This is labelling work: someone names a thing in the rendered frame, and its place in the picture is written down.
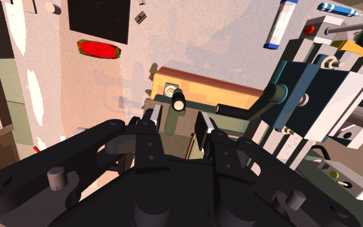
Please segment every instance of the yellow-green button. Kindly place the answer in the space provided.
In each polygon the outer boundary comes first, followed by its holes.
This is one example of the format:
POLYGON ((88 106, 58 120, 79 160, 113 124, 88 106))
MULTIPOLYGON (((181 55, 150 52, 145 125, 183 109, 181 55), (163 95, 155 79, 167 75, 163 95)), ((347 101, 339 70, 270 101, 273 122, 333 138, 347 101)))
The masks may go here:
POLYGON ((333 178, 338 178, 338 177, 339 177, 339 174, 338 174, 337 172, 335 172, 335 171, 331 171, 331 172, 329 173, 329 175, 330 175, 331 177, 333 177, 333 178))

